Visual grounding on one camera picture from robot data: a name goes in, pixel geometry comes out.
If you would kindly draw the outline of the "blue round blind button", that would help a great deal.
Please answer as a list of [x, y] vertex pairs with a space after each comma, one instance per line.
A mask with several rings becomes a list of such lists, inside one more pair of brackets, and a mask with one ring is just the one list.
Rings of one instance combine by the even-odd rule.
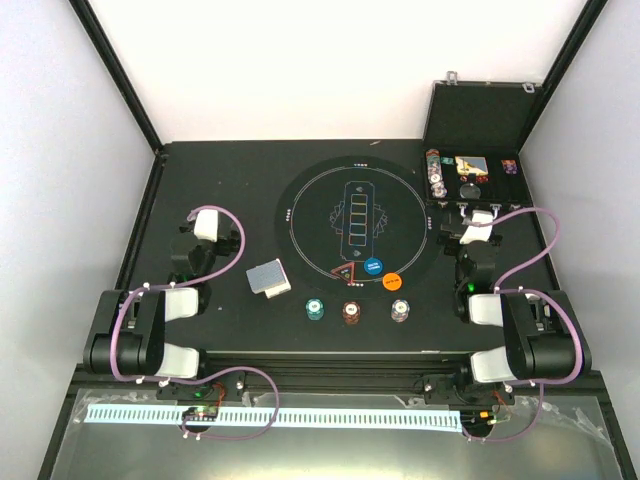
[[377, 276], [384, 270], [383, 262], [375, 257], [370, 257], [363, 263], [364, 271], [370, 276]]

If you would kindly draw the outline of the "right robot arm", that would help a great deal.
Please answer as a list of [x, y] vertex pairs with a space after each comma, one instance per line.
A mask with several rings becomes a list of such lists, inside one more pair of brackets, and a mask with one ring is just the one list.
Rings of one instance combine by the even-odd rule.
[[504, 337], [502, 346], [473, 353], [471, 368], [455, 377], [456, 394], [467, 403], [479, 402], [491, 383], [562, 385], [592, 367], [590, 348], [564, 291], [505, 286], [511, 276], [546, 257], [557, 236], [531, 259], [494, 276], [501, 239], [492, 228], [529, 213], [549, 216], [560, 230], [555, 214], [536, 207], [502, 217], [483, 210], [444, 216], [438, 242], [455, 258], [453, 311], [467, 323], [499, 328]]

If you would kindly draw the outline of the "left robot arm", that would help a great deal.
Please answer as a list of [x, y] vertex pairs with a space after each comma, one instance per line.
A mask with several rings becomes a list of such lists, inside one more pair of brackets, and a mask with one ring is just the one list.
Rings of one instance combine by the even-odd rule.
[[116, 323], [129, 293], [103, 292], [83, 351], [83, 366], [92, 374], [110, 374], [115, 361], [122, 376], [179, 378], [179, 386], [193, 399], [207, 397], [214, 388], [213, 372], [199, 365], [199, 352], [165, 341], [165, 324], [201, 314], [211, 297], [205, 282], [183, 284], [213, 272], [220, 256], [239, 258], [241, 235], [197, 233], [183, 226], [171, 242], [169, 287], [145, 290], [129, 304], [123, 320]]

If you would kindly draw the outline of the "green poker chip stack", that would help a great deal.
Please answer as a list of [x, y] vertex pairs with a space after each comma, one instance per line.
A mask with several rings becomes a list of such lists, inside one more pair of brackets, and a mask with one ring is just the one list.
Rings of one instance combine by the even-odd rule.
[[306, 315], [309, 320], [318, 321], [324, 316], [324, 304], [318, 298], [309, 299], [305, 305]]

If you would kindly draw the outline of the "triangular red dealer button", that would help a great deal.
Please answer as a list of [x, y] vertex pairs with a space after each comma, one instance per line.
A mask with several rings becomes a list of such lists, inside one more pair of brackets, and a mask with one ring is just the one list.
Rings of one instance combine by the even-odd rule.
[[344, 280], [347, 284], [354, 283], [355, 263], [348, 262], [331, 270], [331, 275]]

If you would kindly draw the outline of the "red poker chip stack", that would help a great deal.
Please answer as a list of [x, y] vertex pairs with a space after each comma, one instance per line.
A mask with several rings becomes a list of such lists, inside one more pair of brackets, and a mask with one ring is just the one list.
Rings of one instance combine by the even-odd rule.
[[347, 325], [356, 325], [360, 320], [360, 306], [356, 302], [346, 302], [343, 305], [342, 316]]

